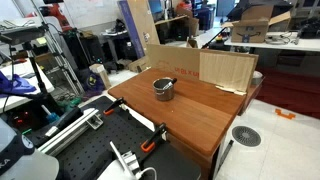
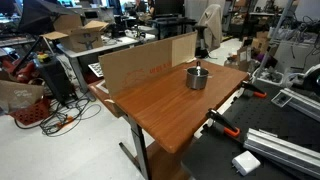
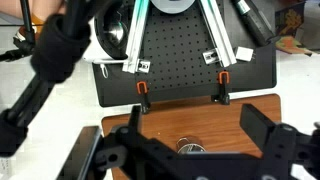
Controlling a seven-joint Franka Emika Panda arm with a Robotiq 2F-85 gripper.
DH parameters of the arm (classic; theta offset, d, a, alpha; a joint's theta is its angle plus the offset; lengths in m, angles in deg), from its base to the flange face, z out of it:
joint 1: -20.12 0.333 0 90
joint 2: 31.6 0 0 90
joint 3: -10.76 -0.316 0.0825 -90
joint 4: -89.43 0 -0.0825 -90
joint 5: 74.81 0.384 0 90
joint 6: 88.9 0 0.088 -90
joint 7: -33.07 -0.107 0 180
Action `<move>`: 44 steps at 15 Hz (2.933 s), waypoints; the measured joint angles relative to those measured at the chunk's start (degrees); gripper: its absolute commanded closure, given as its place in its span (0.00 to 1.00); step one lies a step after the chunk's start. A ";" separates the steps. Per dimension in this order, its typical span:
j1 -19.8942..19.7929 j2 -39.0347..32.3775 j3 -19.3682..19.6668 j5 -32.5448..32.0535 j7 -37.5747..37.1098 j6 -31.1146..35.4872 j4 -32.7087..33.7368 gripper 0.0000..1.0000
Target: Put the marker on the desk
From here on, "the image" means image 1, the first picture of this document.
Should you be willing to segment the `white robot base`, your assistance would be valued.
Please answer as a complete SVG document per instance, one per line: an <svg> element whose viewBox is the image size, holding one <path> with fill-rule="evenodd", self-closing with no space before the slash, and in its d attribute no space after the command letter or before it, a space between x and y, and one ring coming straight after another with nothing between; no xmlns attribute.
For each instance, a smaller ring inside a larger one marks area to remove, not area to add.
<svg viewBox="0 0 320 180"><path fill-rule="evenodd" d="M0 180L55 180L58 172L56 158L0 120Z"/></svg>

